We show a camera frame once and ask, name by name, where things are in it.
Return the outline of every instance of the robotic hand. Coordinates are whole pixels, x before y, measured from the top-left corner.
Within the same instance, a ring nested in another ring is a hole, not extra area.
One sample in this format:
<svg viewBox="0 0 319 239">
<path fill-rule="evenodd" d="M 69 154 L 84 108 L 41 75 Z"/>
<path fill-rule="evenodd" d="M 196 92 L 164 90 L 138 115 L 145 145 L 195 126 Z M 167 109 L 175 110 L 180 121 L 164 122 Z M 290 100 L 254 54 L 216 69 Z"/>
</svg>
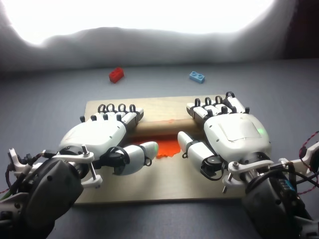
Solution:
<svg viewBox="0 0 319 239">
<path fill-rule="evenodd" d="M 249 114 L 232 92 L 225 99 L 195 99 L 187 112 L 202 125 L 205 142 L 178 133 L 178 143 L 196 170 L 212 181 L 223 178 L 227 188 L 242 187 L 243 206 L 265 239 L 319 239 L 319 222 L 313 221 L 297 193 L 297 184 L 318 176 L 319 143 L 301 149 L 300 159 L 270 160 L 271 145 L 263 125 Z M 296 175 L 303 180 L 296 181 Z"/>
<path fill-rule="evenodd" d="M 30 236 L 46 238 L 55 220 L 65 214 L 83 192 L 98 188 L 103 179 L 95 169 L 114 168 L 115 175 L 129 175 L 150 166 L 158 145 L 147 142 L 124 148 L 126 134 L 142 119 L 144 111 L 130 105 L 100 105 L 98 112 L 72 128 L 62 139 L 58 152 L 45 150 L 35 157 L 21 159 L 12 148 L 6 172 L 8 193 L 0 201 L 0 233 L 4 238 Z M 47 160 L 34 164 L 40 157 Z M 10 184 L 13 171 L 17 180 Z M 81 182 L 89 171 L 92 177 Z"/>
</svg>

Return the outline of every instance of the green wire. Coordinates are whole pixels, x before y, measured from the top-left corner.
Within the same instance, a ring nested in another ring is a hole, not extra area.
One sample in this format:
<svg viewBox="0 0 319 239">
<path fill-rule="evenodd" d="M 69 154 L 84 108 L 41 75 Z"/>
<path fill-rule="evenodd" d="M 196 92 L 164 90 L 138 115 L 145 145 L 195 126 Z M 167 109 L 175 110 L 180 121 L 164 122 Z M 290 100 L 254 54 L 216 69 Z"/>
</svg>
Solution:
<svg viewBox="0 0 319 239">
<path fill-rule="evenodd" d="M 8 197 L 10 197 L 11 196 L 11 191 L 9 190 L 9 191 L 7 191 L 7 193 L 0 199 L 0 201 L 2 201 L 2 200 L 4 200 L 4 199 L 7 199 Z"/>
</svg>

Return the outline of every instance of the gray table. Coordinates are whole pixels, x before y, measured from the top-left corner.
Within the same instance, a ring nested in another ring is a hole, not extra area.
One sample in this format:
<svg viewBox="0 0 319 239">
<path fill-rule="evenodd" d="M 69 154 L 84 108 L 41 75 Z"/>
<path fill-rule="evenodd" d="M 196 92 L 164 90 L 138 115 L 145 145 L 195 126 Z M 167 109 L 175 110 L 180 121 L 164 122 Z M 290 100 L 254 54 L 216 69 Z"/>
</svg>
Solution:
<svg viewBox="0 0 319 239">
<path fill-rule="evenodd" d="M 217 66 L 125 68 L 111 84 L 111 69 L 3 74 L 0 81 L 0 190 L 6 188 L 7 152 L 36 154 L 56 149 L 79 123 L 87 101 L 192 96 L 233 91 L 265 126 L 272 159 L 296 159 L 303 142 L 319 128 L 319 60 Z M 205 75 L 204 84 L 188 79 Z M 310 187 L 305 183 L 299 191 Z M 319 190 L 303 195 L 319 218 Z M 259 238 L 239 200 L 95 205 L 71 209 L 56 222 L 54 238 Z"/>
</svg>

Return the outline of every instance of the white backdrop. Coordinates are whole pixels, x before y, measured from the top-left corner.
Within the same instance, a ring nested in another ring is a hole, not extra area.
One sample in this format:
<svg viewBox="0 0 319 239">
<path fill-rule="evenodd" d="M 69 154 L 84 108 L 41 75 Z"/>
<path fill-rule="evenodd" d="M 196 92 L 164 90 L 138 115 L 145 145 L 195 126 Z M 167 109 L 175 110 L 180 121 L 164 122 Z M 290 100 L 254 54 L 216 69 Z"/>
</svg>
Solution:
<svg viewBox="0 0 319 239">
<path fill-rule="evenodd" d="M 278 59 L 297 0 L 71 2 L 2 0 L 0 70 Z"/>
</svg>

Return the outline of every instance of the rolling pin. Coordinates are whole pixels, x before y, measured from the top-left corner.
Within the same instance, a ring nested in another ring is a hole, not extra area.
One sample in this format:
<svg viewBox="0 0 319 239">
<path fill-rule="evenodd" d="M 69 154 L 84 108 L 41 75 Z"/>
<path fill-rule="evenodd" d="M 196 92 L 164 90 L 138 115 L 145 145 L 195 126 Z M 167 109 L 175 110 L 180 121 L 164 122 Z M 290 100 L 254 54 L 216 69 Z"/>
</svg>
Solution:
<svg viewBox="0 0 319 239">
<path fill-rule="evenodd" d="M 174 135 L 184 131 L 190 135 L 203 134 L 193 119 L 171 119 L 162 121 L 140 122 L 136 128 L 128 134 L 129 138 Z"/>
</svg>

